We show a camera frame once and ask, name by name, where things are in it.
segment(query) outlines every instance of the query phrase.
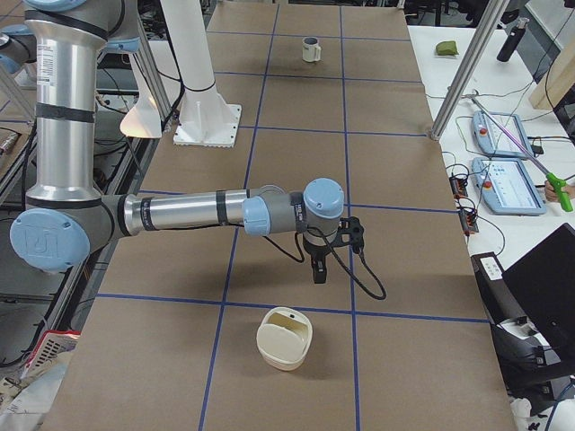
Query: table surface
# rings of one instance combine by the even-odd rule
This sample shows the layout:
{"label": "table surface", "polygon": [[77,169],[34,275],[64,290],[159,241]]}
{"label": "table surface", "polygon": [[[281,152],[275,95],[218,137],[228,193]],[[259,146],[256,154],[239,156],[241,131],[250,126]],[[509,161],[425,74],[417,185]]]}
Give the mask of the table surface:
{"label": "table surface", "polygon": [[[465,50],[473,36],[473,30],[410,27],[409,32],[413,40],[421,79],[425,85],[426,94],[429,96],[431,115],[435,117],[443,102],[441,96],[447,94],[447,87],[453,81],[456,70],[461,64]],[[539,119],[525,121],[548,111],[535,110],[531,107],[529,96],[535,89],[535,83],[519,54],[514,53],[507,63],[496,59],[506,38],[505,31],[495,31],[464,93],[477,90],[481,94],[492,94],[492,96],[481,97],[481,103],[494,112],[516,110],[516,113],[524,120],[523,126],[528,136],[566,136],[565,130],[553,113]],[[435,55],[435,46],[442,40],[455,40],[460,54],[455,58]],[[476,110],[470,101],[459,102],[447,125],[446,132],[440,139],[444,151],[453,153],[457,163],[463,163],[470,168],[471,160],[478,154],[470,153],[465,149],[464,141],[457,130],[456,119],[461,117],[458,122],[468,144],[467,148],[478,152],[480,149],[472,138],[471,119],[467,118]],[[575,147],[570,140],[544,140],[543,147],[544,154],[538,158],[547,169],[560,178],[569,177],[575,173]],[[444,154],[444,158],[446,165],[454,162],[450,154]],[[544,183],[544,175],[531,162],[525,162],[525,166],[534,184]],[[478,202],[479,193],[476,188],[468,187],[468,191],[472,200]],[[546,206],[546,214],[532,217],[494,215],[484,203],[480,205],[480,216],[495,223],[505,234],[505,249],[499,255],[504,268],[515,263],[559,225],[569,223],[575,226],[575,212],[565,213],[556,203],[547,203]],[[478,225],[480,233],[472,235],[468,244],[470,255],[487,251],[500,252],[502,246],[500,233],[483,220],[479,220]]]}
{"label": "table surface", "polygon": [[[301,61],[302,36],[320,38],[320,63]],[[223,2],[208,41],[219,92],[243,105],[235,146],[167,136],[143,193],[334,178],[388,298],[332,258],[314,285],[308,264],[231,227],[124,239],[42,430],[515,429],[403,12]],[[314,325],[292,373],[255,344],[275,305]]]}

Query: black screen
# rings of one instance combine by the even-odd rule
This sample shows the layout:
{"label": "black screen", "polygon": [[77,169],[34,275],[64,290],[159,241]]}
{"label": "black screen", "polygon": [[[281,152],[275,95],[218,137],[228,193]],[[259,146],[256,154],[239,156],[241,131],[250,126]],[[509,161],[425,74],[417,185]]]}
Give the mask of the black screen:
{"label": "black screen", "polygon": [[575,230],[562,224],[503,279],[557,355],[575,359]]}

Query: brown table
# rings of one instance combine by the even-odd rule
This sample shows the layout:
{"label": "brown table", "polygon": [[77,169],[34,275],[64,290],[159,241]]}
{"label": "brown table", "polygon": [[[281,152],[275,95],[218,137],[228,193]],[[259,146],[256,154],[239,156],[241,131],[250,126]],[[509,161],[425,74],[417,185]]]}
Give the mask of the brown table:
{"label": "brown table", "polygon": [[[320,63],[301,61],[303,36]],[[143,192],[333,178],[388,299],[332,258],[314,285],[308,264],[232,227],[124,239],[42,431],[515,429],[403,13],[222,3],[208,39],[218,90],[243,105],[235,147],[168,137]],[[275,305],[314,325],[292,373],[255,344]]]}

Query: white desk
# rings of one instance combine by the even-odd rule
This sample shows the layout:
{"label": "white desk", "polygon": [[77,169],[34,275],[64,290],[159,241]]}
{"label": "white desk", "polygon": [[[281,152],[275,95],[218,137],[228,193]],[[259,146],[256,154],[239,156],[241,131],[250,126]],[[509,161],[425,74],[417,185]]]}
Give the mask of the white desk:
{"label": "white desk", "polygon": [[[469,46],[473,30],[447,27],[410,27],[409,31],[427,95],[445,96],[447,87],[453,81],[456,70]],[[531,81],[531,74],[529,74],[517,52],[513,54],[508,63],[501,63],[496,59],[506,37],[507,35],[503,30],[495,31],[465,93],[475,89],[481,94],[506,94],[525,87]],[[435,46],[442,40],[455,40],[460,54],[456,58],[436,56]],[[528,99],[534,89],[535,83],[532,83],[522,100],[523,92],[516,92],[507,97],[481,97],[481,101],[491,111],[511,112],[521,100],[516,113],[522,119],[531,119],[546,112],[534,110],[531,107]],[[437,115],[442,102],[443,99],[428,97],[432,116]],[[470,162],[477,154],[465,150],[464,143],[457,131],[456,117],[471,116],[476,110],[470,101],[460,101],[440,140],[444,151],[453,153],[458,163],[463,163],[468,167],[471,167]],[[459,119],[459,124],[464,132],[468,148],[472,151],[479,151],[472,138],[471,119]],[[525,122],[524,128],[528,136],[566,136],[554,114]],[[575,148],[570,141],[544,141],[544,151],[545,154],[540,156],[541,162],[557,176],[564,178],[575,173]],[[450,154],[445,154],[444,158],[446,165],[454,162]],[[544,175],[531,162],[526,162],[525,165],[534,183],[543,184]],[[476,187],[468,186],[468,191],[470,198],[474,202],[478,202],[479,193]],[[565,213],[559,204],[554,203],[547,204],[545,215],[535,217],[493,215],[481,203],[479,215],[495,223],[505,233],[507,240],[505,250],[499,255],[504,268],[511,266],[560,224],[568,222],[575,225],[575,212]],[[499,252],[502,245],[501,235],[483,220],[478,221],[478,227],[480,232],[470,237],[469,254],[486,251]]]}

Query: white label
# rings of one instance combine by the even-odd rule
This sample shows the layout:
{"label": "white label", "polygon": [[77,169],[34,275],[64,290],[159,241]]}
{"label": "white label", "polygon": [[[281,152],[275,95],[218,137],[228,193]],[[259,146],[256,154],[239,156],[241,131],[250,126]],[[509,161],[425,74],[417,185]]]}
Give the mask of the white label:
{"label": "white label", "polygon": [[38,45],[38,85],[56,84],[56,46]]}
{"label": "white label", "polygon": [[494,281],[502,279],[501,269],[495,258],[482,258],[481,263],[485,268],[485,272],[487,272],[489,280]]}

